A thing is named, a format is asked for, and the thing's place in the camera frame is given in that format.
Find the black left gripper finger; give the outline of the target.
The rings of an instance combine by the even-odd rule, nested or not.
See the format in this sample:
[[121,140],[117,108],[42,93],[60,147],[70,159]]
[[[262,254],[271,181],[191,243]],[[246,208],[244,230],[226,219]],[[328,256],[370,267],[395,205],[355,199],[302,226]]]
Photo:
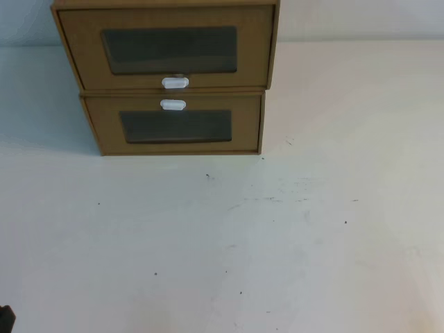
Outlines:
[[11,333],[16,315],[9,305],[0,306],[0,333]]

